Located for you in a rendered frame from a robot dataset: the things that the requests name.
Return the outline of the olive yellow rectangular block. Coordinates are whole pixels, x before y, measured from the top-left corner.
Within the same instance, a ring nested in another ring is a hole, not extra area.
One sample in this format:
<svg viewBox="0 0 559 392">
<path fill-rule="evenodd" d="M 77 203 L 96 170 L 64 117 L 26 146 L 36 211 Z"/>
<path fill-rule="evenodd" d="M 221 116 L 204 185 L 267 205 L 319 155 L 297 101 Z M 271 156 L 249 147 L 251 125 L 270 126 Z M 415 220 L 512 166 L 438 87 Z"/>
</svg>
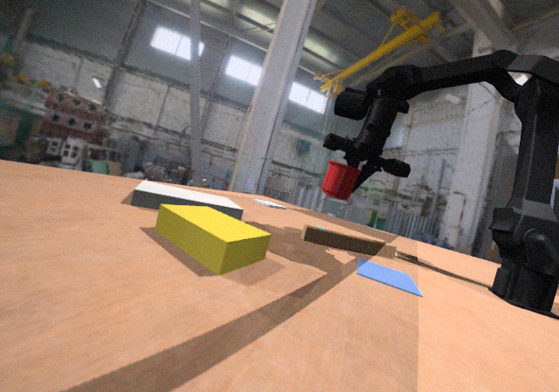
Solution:
<svg viewBox="0 0 559 392">
<path fill-rule="evenodd" d="M 208 206 L 166 204 L 155 230 L 218 276 L 264 260 L 272 235 Z"/>
</svg>

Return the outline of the dark brown long bar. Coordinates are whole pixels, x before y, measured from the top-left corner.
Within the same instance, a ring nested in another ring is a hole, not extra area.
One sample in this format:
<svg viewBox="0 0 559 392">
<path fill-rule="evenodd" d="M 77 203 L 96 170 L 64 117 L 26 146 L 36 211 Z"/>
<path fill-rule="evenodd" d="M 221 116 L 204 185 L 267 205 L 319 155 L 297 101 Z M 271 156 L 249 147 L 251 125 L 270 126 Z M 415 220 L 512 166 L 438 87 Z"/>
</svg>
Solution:
<svg viewBox="0 0 559 392">
<path fill-rule="evenodd" d="M 370 238 L 357 237 L 327 230 L 313 225 L 304 225 L 301 237 L 303 240 L 317 244 L 331 245 L 337 248 L 368 253 L 385 258 L 394 258 L 396 245 L 379 242 Z"/>
</svg>

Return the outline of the dark red cup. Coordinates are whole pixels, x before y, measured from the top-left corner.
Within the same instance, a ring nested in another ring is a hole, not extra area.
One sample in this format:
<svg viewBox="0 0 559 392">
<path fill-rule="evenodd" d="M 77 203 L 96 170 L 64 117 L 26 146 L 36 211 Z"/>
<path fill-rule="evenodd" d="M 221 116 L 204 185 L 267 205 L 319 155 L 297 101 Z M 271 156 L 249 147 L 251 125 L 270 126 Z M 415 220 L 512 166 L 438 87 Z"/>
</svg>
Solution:
<svg viewBox="0 0 559 392">
<path fill-rule="evenodd" d="M 323 192 L 329 196 L 347 201 L 350 198 L 355 181 L 362 171 L 358 168 L 350 167 L 328 160 L 328 172 L 322 185 Z"/>
</svg>

